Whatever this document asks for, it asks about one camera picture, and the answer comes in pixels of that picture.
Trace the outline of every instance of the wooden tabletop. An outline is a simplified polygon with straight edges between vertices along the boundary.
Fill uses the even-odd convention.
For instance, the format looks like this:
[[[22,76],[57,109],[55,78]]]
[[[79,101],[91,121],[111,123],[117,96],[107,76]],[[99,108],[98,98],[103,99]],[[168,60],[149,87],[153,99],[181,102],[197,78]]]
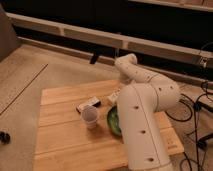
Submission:
[[[111,108],[106,96],[118,87],[117,80],[109,80],[43,90],[34,171],[95,171],[127,166],[122,138],[111,134],[106,121]],[[76,106],[93,96],[102,105],[97,128],[88,130]],[[165,113],[156,113],[155,117],[168,154],[183,152]]]

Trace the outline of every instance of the paper cup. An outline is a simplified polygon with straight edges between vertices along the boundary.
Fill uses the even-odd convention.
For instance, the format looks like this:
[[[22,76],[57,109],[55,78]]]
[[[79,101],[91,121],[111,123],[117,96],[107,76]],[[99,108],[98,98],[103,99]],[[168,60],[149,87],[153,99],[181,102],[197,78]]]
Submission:
[[[93,129],[98,122],[98,109],[94,106],[86,106],[81,112],[81,118],[88,129]]]

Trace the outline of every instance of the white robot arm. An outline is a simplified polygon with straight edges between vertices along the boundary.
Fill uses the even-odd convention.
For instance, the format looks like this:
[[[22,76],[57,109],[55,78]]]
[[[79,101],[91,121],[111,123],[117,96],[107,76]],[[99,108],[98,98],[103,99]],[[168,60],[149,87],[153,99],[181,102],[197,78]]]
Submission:
[[[134,80],[119,93],[119,126],[128,156],[129,168],[146,171],[172,171],[154,112],[178,103],[179,87],[168,77],[136,66],[137,58],[129,54],[116,59],[121,81]]]

